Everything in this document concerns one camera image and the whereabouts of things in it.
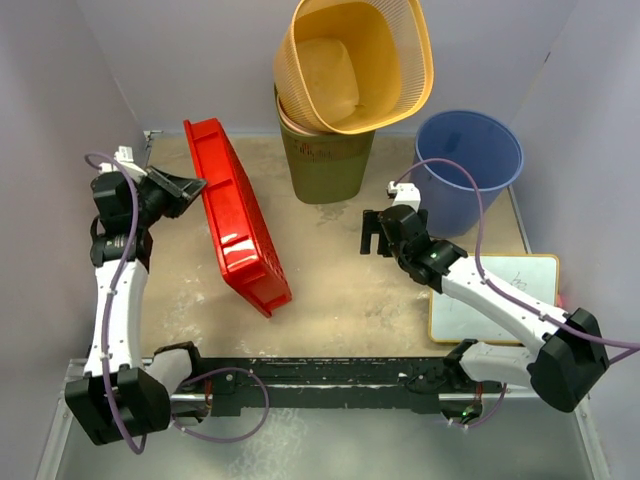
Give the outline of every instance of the white board with yellow frame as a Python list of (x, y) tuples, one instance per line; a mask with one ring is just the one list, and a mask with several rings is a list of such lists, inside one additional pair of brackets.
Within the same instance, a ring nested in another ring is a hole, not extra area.
[[(483, 267), (541, 302), (555, 305), (560, 261), (555, 255), (482, 255)], [(459, 300), (431, 292), (429, 338), (459, 343), (475, 338), (494, 344), (517, 344), (509, 332)]]

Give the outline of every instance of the green trash can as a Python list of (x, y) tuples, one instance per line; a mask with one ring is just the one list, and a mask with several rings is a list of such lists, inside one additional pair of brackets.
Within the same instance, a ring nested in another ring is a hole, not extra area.
[(300, 201), (334, 203), (358, 194), (375, 130), (358, 135), (304, 135), (288, 128), (280, 113), (278, 119), (293, 190)]

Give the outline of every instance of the gray wall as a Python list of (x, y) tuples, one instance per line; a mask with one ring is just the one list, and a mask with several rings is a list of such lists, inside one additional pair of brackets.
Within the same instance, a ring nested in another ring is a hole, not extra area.
[[(580, 0), (518, 112), (527, 163), (516, 195), (536, 252), (560, 257), (568, 307), (609, 338), (640, 341), (640, 2)], [(638, 478), (640, 354), (593, 391), (616, 479)]]
[(82, 153), (142, 132), (74, 0), (0, 2), (0, 476), (33, 478), (95, 307)]
[[(518, 109), (577, 0), (422, 0), (436, 82), (414, 132), (450, 108), (504, 121)], [(145, 129), (217, 116), (275, 132), (271, 62), (298, 0), (78, 0)]]

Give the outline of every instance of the yellow laundry basket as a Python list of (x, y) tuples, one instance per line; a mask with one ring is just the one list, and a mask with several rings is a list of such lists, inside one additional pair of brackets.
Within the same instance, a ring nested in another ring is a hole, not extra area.
[(358, 134), (417, 112), (433, 86), (419, 0), (302, 0), (274, 59), (297, 124)]

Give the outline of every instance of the red basket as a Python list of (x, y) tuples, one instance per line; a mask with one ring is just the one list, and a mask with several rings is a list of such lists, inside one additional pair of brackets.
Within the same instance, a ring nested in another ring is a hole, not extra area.
[(220, 122), (184, 121), (204, 208), (225, 282), (266, 317), (291, 300), (267, 225)]

